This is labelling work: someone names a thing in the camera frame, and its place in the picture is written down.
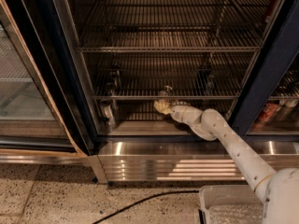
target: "plastic container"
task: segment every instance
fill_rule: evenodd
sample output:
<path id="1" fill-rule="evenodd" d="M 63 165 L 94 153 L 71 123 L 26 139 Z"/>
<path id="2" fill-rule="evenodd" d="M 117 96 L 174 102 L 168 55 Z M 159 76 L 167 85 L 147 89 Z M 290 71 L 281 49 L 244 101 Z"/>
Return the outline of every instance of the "plastic container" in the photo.
<path id="1" fill-rule="evenodd" d="M 204 224 L 213 224 L 209 212 L 212 206 L 262 205 L 248 185 L 204 186 L 199 189 L 199 200 L 200 209 L 204 216 Z"/>

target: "white robotic arm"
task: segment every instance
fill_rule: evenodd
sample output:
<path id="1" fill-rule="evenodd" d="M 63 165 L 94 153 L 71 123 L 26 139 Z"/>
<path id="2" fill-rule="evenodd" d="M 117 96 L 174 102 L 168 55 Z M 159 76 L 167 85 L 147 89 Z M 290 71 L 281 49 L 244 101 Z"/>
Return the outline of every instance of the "white robotic arm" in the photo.
<path id="1" fill-rule="evenodd" d="M 171 105 L 163 99 L 154 106 L 175 121 L 189 125 L 203 139 L 221 141 L 263 203 L 263 224 L 299 223 L 299 169 L 276 172 L 214 109 L 202 111 L 190 105 Z"/>

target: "red can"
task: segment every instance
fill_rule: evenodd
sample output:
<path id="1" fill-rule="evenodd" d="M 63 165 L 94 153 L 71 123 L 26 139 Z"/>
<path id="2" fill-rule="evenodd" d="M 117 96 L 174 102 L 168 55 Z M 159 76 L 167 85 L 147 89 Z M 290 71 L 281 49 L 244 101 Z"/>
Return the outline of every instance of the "red can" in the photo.
<path id="1" fill-rule="evenodd" d="M 268 122 L 273 117 L 273 115 L 278 110 L 278 108 L 279 108 L 279 104 L 273 102 L 267 102 L 263 110 L 259 114 L 258 122 L 260 123 Z"/>

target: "commercial refrigerator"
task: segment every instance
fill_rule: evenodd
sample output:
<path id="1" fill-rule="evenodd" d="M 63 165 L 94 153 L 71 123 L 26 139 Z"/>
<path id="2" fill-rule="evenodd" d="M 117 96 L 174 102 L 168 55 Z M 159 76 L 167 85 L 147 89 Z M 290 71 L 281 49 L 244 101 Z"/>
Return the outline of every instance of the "commercial refrigerator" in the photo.
<path id="1" fill-rule="evenodd" d="M 260 122 L 267 103 L 298 99 L 298 0 L 3 1 L 64 153 L 99 180 L 242 180 L 219 142 L 155 111 L 161 96 L 218 110 L 273 167 L 298 165 L 297 107 L 292 124 Z"/>

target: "tile floor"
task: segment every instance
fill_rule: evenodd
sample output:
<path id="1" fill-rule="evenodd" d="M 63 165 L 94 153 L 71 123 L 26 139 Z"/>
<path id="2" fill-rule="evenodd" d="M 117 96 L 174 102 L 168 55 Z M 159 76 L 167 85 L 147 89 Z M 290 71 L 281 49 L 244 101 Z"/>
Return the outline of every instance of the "tile floor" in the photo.
<path id="1" fill-rule="evenodd" d="M 201 182 L 100 185 L 83 166 L 0 164 L 0 224 L 94 223 L 150 195 L 198 190 Z M 172 194 L 136 205 L 101 223 L 196 223 L 198 193 Z"/>

